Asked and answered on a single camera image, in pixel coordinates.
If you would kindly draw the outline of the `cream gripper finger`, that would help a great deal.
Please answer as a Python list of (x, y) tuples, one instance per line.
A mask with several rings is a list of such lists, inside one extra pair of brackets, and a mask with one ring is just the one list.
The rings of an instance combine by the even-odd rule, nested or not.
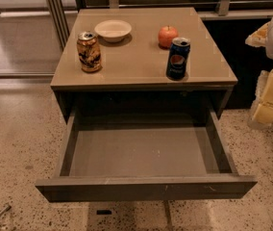
[(261, 71), (258, 78), (256, 99), (253, 101), (248, 125), (252, 129), (264, 129), (273, 123), (273, 69)]
[(252, 47), (264, 47), (267, 39), (268, 25), (269, 23), (265, 23), (259, 27), (257, 31), (248, 36), (245, 43)]

